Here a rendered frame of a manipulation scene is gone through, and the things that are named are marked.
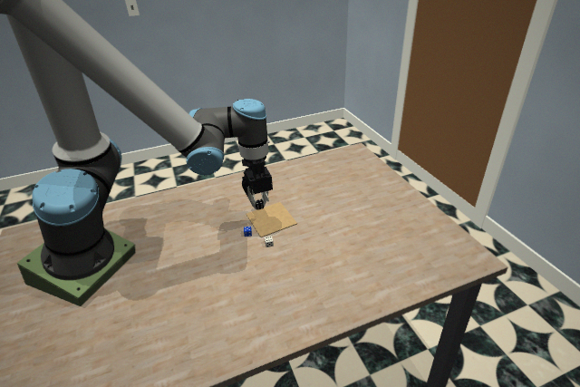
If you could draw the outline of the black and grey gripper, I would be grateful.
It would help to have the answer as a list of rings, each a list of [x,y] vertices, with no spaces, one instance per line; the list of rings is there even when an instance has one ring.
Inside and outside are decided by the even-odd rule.
[[[250,167],[243,172],[245,177],[242,177],[242,187],[254,209],[256,209],[254,194],[262,194],[261,200],[265,206],[269,201],[268,192],[273,189],[272,176],[265,167],[265,159],[266,156],[256,161],[244,159],[245,162],[250,163]]]

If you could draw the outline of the tan square mat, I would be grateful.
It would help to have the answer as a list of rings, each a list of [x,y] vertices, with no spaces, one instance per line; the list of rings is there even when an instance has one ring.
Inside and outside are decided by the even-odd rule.
[[[281,202],[246,213],[246,215],[260,237],[297,225]]]

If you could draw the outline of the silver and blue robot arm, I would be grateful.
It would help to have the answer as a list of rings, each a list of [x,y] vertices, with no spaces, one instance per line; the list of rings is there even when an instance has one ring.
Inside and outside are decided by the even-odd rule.
[[[41,261],[50,276],[92,276],[114,253],[102,212],[121,151],[99,131],[82,73],[173,145],[194,173],[221,168],[225,138],[237,137],[246,160],[268,154],[262,102],[244,99],[187,113],[63,0],[0,0],[0,14],[8,18],[57,140],[59,169],[40,179],[32,194],[44,241]]]

